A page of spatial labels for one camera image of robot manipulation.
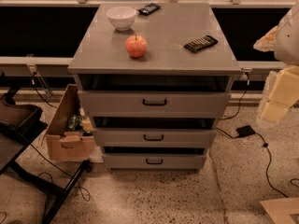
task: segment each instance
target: drawer handle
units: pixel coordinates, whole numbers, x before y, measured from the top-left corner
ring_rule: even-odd
[[[147,103],[147,101],[145,99],[142,100],[142,104],[143,105],[146,105],[146,106],[165,106],[167,105],[167,100],[164,99],[164,102],[163,103]]]
[[[143,138],[146,141],[162,141],[164,140],[164,135],[162,134],[159,138],[148,138],[146,134],[143,134]]]
[[[146,159],[147,164],[149,165],[161,165],[163,163],[163,159],[151,161],[149,159]]]

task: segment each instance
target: remote control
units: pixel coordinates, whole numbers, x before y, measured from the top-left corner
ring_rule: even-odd
[[[158,10],[161,6],[151,3],[146,5],[145,7],[142,7],[140,9],[138,9],[138,11],[140,12],[140,14],[142,15],[149,15],[153,12],[155,12],[156,10]]]
[[[199,50],[214,46],[217,43],[218,40],[216,40],[213,36],[206,35],[202,38],[187,43],[184,48],[192,51],[193,53],[197,53]]]

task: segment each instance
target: speckled floor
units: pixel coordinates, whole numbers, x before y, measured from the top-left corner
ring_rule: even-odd
[[[55,108],[40,103],[36,95],[22,95],[19,100],[16,96],[16,99],[40,105],[44,110],[42,120],[46,122],[50,122],[55,112]],[[53,104],[57,105],[59,99],[57,96]],[[230,116],[236,110],[236,106],[229,106],[225,114]],[[289,182],[299,177],[298,115],[295,108],[277,127],[260,130],[254,123],[256,106],[242,105],[234,119],[220,121],[218,126],[236,136],[236,128],[250,124],[269,144],[273,156],[269,168],[272,185],[289,197],[297,197],[299,192],[299,188]],[[43,134],[33,145],[48,157],[42,138]],[[44,161],[32,147],[28,147],[17,161],[35,175],[50,173],[55,184],[64,186],[68,181],[66,175]],[[69,174],[78,168],[77,162],[53,163]],[[267,182],[268,163],[269,155],[259,135],[231,139],[222,133],[218,133],[207,153],[206,164],[198,173],[109,172],[103,163],[93,163],[93,170],[80,179],[80,185],[91,195],[90,200],[85,201],[80,190],[74,189],[52,223],[273,223],[259,203],[283,198]],[[10,170],[0,176],[0,192],[0,212],[8,213],[4,223],[41,223],[46,201],[44,193],[21,182]],[[82,193],[87,199],[88,193],[84,189]]]

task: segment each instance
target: apple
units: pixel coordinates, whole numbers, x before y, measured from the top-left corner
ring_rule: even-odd
[[[125,41],[125,48],[131,57],[138,58],[147,51],[148,43],[141,35],[131,35]]]

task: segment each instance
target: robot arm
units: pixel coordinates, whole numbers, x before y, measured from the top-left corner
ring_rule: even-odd
[[[273,50],[276,59],[289,66],[278,74],[271,72],[265,83],[256,122],[262,128],[270,128],[299,100],[299,3],[254,48]]]

